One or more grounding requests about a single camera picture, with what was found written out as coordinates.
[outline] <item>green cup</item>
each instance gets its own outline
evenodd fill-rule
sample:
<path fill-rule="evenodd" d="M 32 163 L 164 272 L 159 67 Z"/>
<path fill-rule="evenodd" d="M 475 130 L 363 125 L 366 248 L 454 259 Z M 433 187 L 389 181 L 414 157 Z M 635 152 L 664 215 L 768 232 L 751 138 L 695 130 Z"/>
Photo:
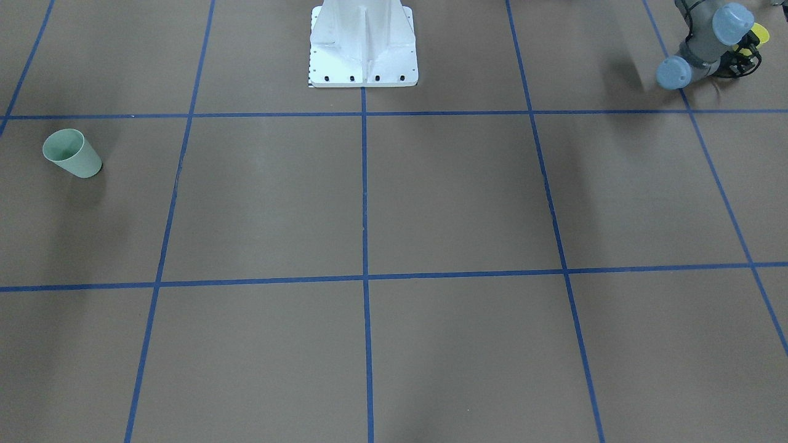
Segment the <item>green cup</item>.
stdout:
<path fill-rule="evenodd" d="M 47 137 L 42 151 L 47 160 L 79 178 L 93 177 L 101 169 L 101 159 L 76 129 L 61 129 Z"/>

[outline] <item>light blue cap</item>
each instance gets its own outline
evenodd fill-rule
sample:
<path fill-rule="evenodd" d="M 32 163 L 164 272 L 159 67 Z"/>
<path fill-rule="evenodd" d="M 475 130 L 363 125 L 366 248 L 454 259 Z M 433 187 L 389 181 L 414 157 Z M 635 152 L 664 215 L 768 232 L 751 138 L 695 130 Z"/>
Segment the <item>light blue cap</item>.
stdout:
<path fill-rule="evenodd" d="M 755 16 L 738 3 L 728 3 L 719 8 L 712 18 L 712 28 L 717 39 L 727 46 L 733 46 L 753 28 Z"/>
<path fill-rule="evenodd" d="M 656 82 L 665 89 L 680 89 L 692 81 L 692 68 L 678 55 L 671 55 L 656 69 Z"/>

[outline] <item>white bracket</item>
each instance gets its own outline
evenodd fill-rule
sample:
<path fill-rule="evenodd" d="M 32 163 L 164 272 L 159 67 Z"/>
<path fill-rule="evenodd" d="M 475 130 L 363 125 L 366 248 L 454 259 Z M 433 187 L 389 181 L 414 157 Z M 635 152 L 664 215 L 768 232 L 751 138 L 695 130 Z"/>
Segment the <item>white bracket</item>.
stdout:
<path fill-rule="evenodd" d="M 413 11 L 400 0 L 325 0 L 312 9 L 311 87 L 418 82 Z"/>

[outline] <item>grid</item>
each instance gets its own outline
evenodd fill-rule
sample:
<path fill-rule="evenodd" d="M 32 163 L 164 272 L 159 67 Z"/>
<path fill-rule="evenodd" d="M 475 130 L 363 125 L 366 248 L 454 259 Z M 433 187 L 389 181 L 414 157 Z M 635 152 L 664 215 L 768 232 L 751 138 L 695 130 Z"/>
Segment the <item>grid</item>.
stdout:
<path fill-rule="evenodd" d="M 641 0 L 644 13 L 647 14 L 655 37 L 658 40 L 660 47 L 665 56 L 669 53 L 663 41 L 660 30 L 657 27 L 656 20 L 649 7 L 648 0 Z M 196 286 L 223 286 L 223 285 L 268 285 L 268 284 L 287 284 L 287 283 L 310 283 L 310 282 L 328 282 L 328 281 L 361 281 L 363 283 L 363 303 L 364 303 L 364 320 L 365 320 L 365 342 L 366 342 L 366 392 L 367 392 L 367 434 L 370 443 L 374 441 L 374 411 L 373 411 L 373 344 L 371 338 L 371 330 L 373 325 L 370 321 L 370 281 L 383 281 L 383 280 L 398 280 L 398 279 L 436 279 L 436 278 L 465 278 L 465 277 L 510 277 L 510 276 L 537 276 L 537 275 L 561 275 L 563 276 L 564 284 L 566 286 L 567 297 L 571 306 L 571 314 L 574 320 L 574 328 L 577 335 L 578 350 L 582 358 L 583 370 L 585 372 L 585 380 L 588 386 L 589 399 L 593 409 L 593 416 L 596 422 L 598 438 L 600 442 L 605 441 L 604 428 L 602 419 L 600 417 L 599 408 L 597 406 L 597 399 L 593 387 L 592 368 L 589 366 L 588 357 L 586 355 L 585 343 L 581 328 L 578 311 L 575 306 L 574 293 L 572 289 L 571 276 L 579 274 L 614 274 L 614 273 L 643 273 L 643 272 L 668 272 L 668 271 L 687 271 L 687 270 L 730 270 L 730 269 L 746 269 L 750 270 L 756 286 L 760 291 L 763 298 L 765 307 L 771 317 L 774 325 L 775 332 L 778 335 L 783 350 L 788 356 L 788 341 L 786 341 L 785 334 L 777 319 L 774 308 L 771 305 L 769 296 L 760 279 L 759 270 L 765 268 L 785 268 L 788 267 L 788 262 L 757 262 L 750 254 L 749 248 L 745 241 L 742 230 L 738 224 L 736 215 L 727 198 L 723 182 L 717 173 L 712 156 L 710 155 L 706 142 L 701 132 L 700 126 L 697 123 L 696 114 L 786 114 L 788 109 L 757 109 L 757 110 L 713 110 L 713 109 L 694 109 L 690 105 L 685 92 L 678 91 L 682 97 L 684 109 L 679 110 L 537 110 L 534 109 L 531 102 L 529 85 L 526 75 L 526 63 L 522 60 L 519 41 L 517 38 L 517 27 L 514 15 L 511 10 L 510 0 L 505 0 L 509 24 L 511 26 L 511 37 L 514 43 L 515 53 L 512 55 L 516 57 L 519 73 L 522 80 L 522 92 L 525 95 L 527 109 L 524 110 L 479 110 L 479 111 L 414 111 L 414 112 L 383 112 L 383 111 L 368 111 L 366 103 L 366 90 L 360 90 L 361 110 L 360 112 L 292 112 L 292 113 L 196 113 L 195 107 L 199 94 L 200 80 L 203 71 L 203 64 L 206 57 L 206 51 L 210 43 L 210 31 L 213 21 L 216 0 L 210 1 L 210 8 L 206 19 L 205 32 L 203 35 L 203 44 L 200 52 L 199 63 L 197 72 L 195 74 L 194 87 L 191 95 L 191 103 L 187 113 L 183 114 L 92 114 L 92 115 L 15 115 L 13 108 L 19 96 L 20 90 L 24 83 L 25 77 L 28 74 L 35 53 L 39 47 L 41 39 L 46 31 L 47 23 L 50 19 L 55 0 L 50 0 L 46 9 L 46 14 L 41 23 L 38 35 L 33 43 L 32 49 L 28 59 L 24 65 L 24 69 L 20 75 L 16 89 L 10 100 L 9 106 L 5 115 L 0 122 L 0 136 L 5 131 L 6 124 L 9 121 L 15 120 L 61 120 L 61 119 L 152 119 L 152 118 L 180 118 L 186 119 L 186 128 L 184 131 L 183 142 L 180 149 L 180 157 L 178 160 L 178 167 L 173 184 L 173 192 L 169 205 L 169 213 L 165 226 L 165 233 L 162 239 L 162 247 L 156 278 L 154 281 L 130 281 L 130 282 L 116 282 L 116 283 L 103 283 L 103 284 L 77 284 L 77 285 L 22 285 L 22 286 L 2 286 L 0 292 L 42 292 L 54 290 L 86 290 L 86 289 L 152 289 L 151 305 L 147 317 L 147 324 L 144 333 L 143 346 L 139 358 L 139 367 L 136 375 L 136 383 L 134 386 L 131 407 L 128 415 L 128 425 L 126 429 L 125 441 L 132 440 L 132 432 L 134 429 L 134 422 L 136 417 L 137 402 L 139 393 L 142 389 L 143 376 L 147 358 L 147 350 L 151 340 L 151 330 L 154 325 L 154 316 L 156 313 L 156 306 L 158 301 L 158 294 L 161 288 L 172 287 L 196 287 Z M 685 114 L 692 121 L 694 131 L 697 135 L 697 141 L 700 144 L 701 150 L 704 153 L 708 167 L 712 173 L 716 187 L 719 190 L 726 211 L 730 217 L 738 242 L 746 257 L 746 262 L 735 263 L 699 263 L 693 265 L 674 265 L 674 266 L 619 266 L 619 267 L 586 267 L 586 268 L 571 268 L 567 265 L 564 247 L 561 240 L 561 232 L 559 229 L 558 218 L 556 217 L 556 209 L 552 198 L 551 188 L 548 179 L 548 171 L 545 167 L 545 160 L 542 154 L 541 143 L 539 139 L 539 132 L 537 127 L 537 115 L 546 114 Z M 368 244 L 368 187 L 367 187 L 367 122 L 370 117 L 396 117 L 396 116 L 451 116 L 451 115 L 527 115 L 530 119 L 530 125 L 533 132 L 533 138 L 536 145 L 537 157 L 542 177 L 544 179 L 545 198 L 547 200 L 548 208 L 552 219 L 552 228 L 555 236 L 556 247 L 559 254 L 560 268 L 556 269 L 536 269 L 536 270 L 498 270 L 498 271 L 470 271 L 470 272 L 439 272 L 439 273 L 403 273 L 403 274 L 372 274 L 369 267 L 369 244 Z M 195 281 L 167 281 L 162 278 L 167 249 L 169 246 L 169 236 L 173 224 L 173 216 L 177 210 L 177 197 L 178 197 L 178 182 L 180 173 L 183 169 L 184 156 L 188 150 L 189 136 L 191 132 L 191 124 L 195 118 L 225 118 L 225 117 L 359 117 L 361 119 L 361 167 L 362 167 L 362 273 L 352 275 L 325 275 L 317 277 L 273 277 L 273 278 L 245 278 L 245 279 L 226 279 L 226 280 L 195 280 Z"/>

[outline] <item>gray tile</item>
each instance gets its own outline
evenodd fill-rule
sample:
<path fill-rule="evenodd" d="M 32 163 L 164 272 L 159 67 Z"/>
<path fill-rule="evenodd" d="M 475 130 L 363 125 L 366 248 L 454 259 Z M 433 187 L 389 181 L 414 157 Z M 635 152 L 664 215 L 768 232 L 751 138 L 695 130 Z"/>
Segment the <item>gray tile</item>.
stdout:
<path fill-rule="evenodd" d="M 785 109 L 788 108 L 788 33 L 781 8 L 761 0 L 738 0 L 755 14 L 756 21 L 771 33 L 761 48 L 764 63 L 752 76 L 739 80 L 708 79 L 686 89 L 695 109 Z M 689 29 L 673 2 L 649 2 L 669 53 L 678 50 Z"/>
<path fill-rule="evenodd" d="M 163 289 L 134 441 L 366 439 L 358 282 Z"/>
<path fill-rule="evenodd" d="M 560 267 L 527 116 L 368 125 L 371 272 Z"/>
<path fill-rule="evenodd" d="M 0 285 L 153 281 L 184 120 L 11 121 L 0 140 Z M 104 166 L 74 177 L 41 154 L 78 128 Z"/>
<path fill-rule="evenodd" d="M 596 441 L 560 276 L 373 281 L 375 440 Z"/>
<path fill-rule="evenodd" d="M 788 114 L 697 121 L 753 258 L 788 260 Z"/>
<path fill-rule="evenodd" d="M 788 333 L 788 268 L 759 269 L 758 274 L 783 334 Z"/>
<path fill-rule="evenodd" d="M 0 294 L 3 441 L 122 441 L 150 289 Z"/>
<path fill-rule="evenodd" d="M 55 3 L 14 114 L 188 112 L 208 2 Z"/>
<path fill-rule="evenodd" d="M 41 28 L 47 0 L 0 3 L 0 111 L 5 115 Z"/>
<path fill-rule="evenodd" d="M 166 279 L 360 274 L 357 117 L 196 119 Z"/>
<path fill-rule="evenodd" d="M 406 0 L 413 9 L 418 85 L 371 88 L 372 111 L 524 110 L 504 2 Z"/>
<path fill-rule="evenodd" d="M 570 267 L 745 261 L 686 115 L 537 123 Z"/>
<path fill-rule="evenodd" d="M 788 359 L 749 270 L 572 281 L 607 441 L 785 441 Z"/>
<path fill-rule="evenodd" d="M 217 2 L 197 111 L 361 110 L 358 88 L 307 86 L 311 13 L 320 4 Z"/>
<path fill-rule="evenodd" d="M 684 108 L 641 2 L 512 3 L 534 109 Z"/>

